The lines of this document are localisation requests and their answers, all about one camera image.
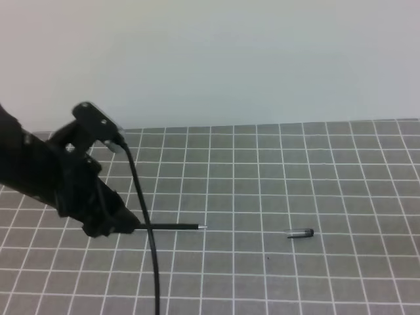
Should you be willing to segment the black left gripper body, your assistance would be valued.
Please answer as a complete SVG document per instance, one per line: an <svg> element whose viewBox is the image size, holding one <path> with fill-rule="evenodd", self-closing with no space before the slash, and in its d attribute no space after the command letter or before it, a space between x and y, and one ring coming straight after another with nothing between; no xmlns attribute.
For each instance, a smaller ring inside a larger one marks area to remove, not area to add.
<svg viewBox="0 0 420 315"><path fill-rule="evenodd" d="M46 141L58 162L54 200L58 214L83 221L110 221L110 211L123 205L116 192L100 179L100 164L87 153L96 140L76 121L57 130Z"/></svg>

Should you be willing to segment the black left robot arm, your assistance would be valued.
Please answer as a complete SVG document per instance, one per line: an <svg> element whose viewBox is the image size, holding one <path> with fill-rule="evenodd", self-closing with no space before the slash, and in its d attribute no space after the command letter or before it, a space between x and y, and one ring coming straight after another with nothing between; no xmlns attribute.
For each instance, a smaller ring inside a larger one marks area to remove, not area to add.
<svg viewBox="0 0 420 315"><path fill-rule="evenodd" d="M92 238L133 233L139 219L100 180L102 167L87 153L96 141L122 145L119 127L90 102L78 104L72 114L71 123L41 140L2 109L1 184L79 221Z"/></svg>

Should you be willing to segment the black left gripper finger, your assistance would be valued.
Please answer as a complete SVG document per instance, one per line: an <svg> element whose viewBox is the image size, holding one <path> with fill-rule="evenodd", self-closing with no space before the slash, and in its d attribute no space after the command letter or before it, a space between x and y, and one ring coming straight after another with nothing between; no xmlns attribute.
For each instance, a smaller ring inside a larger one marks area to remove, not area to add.
<svg viewBox="0 0 420 315"><path fill-rule="evenodd" d="M112 223L108 220L84 220L82 230L91 238L101 236L108 237L112 229Z"/></svg>
<svg viewBox="0 0 420 315"><path fill-rule="evenodd" d="M110 211L111 234L132 234L140 226L137 216L124 205L118 205Z"/></svg>

